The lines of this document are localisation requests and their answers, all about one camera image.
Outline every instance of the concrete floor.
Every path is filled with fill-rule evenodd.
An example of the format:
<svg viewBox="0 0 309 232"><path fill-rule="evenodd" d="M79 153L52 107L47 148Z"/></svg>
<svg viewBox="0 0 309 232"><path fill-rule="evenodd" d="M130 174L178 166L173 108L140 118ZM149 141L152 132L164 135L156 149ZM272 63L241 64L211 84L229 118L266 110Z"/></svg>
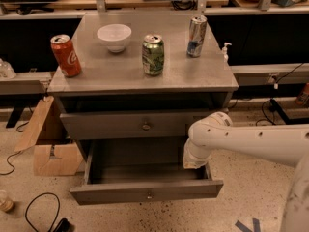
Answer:
<svg viewBox="0 0 309 232"><path fill-rule="evenodd" d="M235 126L255 126L264 118L263 100L231 101L229 115ZM288 114L307 114L307 108L295 107L290 99L282 100ZM21 136L16 128L6 129L9 108L0 109L0 173L11 171L6 158L14 153ZM29 120L25 109L17 125ZM80 186L83 174L70 177L39 177L33 175L33 149L12 157L15 171L0 176L0 189L7 191L15 203L9 213L0 212L0 231L34 231L27 223L28 204L38 195L53 192L60 199L60 212L55 224L67 218L73 231L207 231L239 232L236 223L253 229L253 218L260 222L262 232L279 231L283 209L294 169L246 155L216 150L210 167L214 179L223 179L224 187L216 199L165 202L124 203L79 206L70 195L70 187ZM28 219L38 231L48 231L57 210L53 196L37 199L28 211Z"/></svg>

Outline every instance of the drawer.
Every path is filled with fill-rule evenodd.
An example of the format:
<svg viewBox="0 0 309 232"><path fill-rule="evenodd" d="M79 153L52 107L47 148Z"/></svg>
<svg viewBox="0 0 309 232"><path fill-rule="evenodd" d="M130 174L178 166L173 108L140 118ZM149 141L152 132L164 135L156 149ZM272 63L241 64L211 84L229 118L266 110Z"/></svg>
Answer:
<svg viewBox="0 0 309 232"><path fill-rule="evenodd" d="M185 137L94 140L85 183L70 189L80 205L214 198L223 182L206 167L183 169Z"/></svg>
<svg viewBox="0 0 309 232"><path fill-rule="evenodd" d="M191 124L207 110L118 111L61 114L70 138L103 139L185 136Z"/></svg>

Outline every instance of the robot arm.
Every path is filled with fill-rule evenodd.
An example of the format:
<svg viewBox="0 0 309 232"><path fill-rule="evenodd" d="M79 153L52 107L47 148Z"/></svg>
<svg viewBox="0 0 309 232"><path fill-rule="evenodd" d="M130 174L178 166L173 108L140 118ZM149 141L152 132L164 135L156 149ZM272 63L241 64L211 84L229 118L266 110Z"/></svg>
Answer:
<svg viewBox="0 0 309 232"><path fill-rule="evenodd" d="M194 123L184 145L184 168L207 163L214 149L226 149L296 166L309 152L309 125L233 127L231 118L215 112Z"/></svg>

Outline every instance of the silver soda can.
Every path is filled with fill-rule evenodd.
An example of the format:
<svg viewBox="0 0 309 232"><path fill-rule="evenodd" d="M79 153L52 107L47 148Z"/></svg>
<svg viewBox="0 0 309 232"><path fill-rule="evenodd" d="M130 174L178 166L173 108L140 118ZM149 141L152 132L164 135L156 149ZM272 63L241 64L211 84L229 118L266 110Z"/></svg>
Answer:
<svg viewBox="0 0 309 232"><path fill-rule="evenodd" d="M147 35L143 41L143 68L148 75L159 75L164 66L164 42L159 35Z"/></svg>
<svg viewBox="0 0 309 232"><path fill-rule="evenodd" d="M187 54L193 58L201 55L204 37L206 33L207 19L201 15L191 18L189 28L189 43Z"/></svg>

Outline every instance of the gray cabinet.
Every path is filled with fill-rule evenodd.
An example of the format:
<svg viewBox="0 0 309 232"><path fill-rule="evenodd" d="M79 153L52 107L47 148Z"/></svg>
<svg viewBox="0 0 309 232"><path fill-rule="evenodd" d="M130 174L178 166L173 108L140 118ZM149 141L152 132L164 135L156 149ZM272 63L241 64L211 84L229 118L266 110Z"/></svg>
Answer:
<svg viewBox="0 0 309 232"><path fill-rule="evenodd" d="M48 89L87 162L85 182L71 194L79 204L216 197L223 182L213 180L207 167L184 169L183 145L190 125L226 109L238 88L222 54L209 41L200 58L188 58L192 14L161 14L165 26L149 24L149 30L166 34L166 66L161 76L149 77L141 67L141 36L148 32L144 19L154 16L116 15L85 15L73 39L83 72L64 78L57 70ZM93 37L116 21L138 32L121 54L109 53Z"/></svg>

